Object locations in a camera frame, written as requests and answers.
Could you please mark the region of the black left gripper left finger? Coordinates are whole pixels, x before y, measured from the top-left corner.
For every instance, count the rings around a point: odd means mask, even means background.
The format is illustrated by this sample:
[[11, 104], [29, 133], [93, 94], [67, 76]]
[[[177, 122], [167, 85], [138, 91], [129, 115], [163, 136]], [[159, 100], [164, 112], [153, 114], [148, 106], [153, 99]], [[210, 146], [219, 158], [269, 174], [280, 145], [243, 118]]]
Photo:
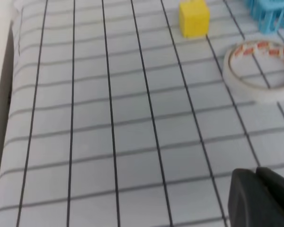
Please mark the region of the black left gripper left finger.
[[232, 172], [228, 213], [232, 227], [284, 227], [284, 210], [256, 171], [237, 168]]

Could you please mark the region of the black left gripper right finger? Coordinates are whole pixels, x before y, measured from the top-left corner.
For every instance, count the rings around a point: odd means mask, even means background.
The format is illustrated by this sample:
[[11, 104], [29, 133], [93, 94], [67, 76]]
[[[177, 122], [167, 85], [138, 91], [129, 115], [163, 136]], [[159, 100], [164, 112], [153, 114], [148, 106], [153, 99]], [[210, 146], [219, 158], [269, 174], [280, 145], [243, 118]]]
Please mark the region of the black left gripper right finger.
[[284, 177], [267, 167], [258, 167], [256, 175], [264, 183], [274, 200], [284, 210]]

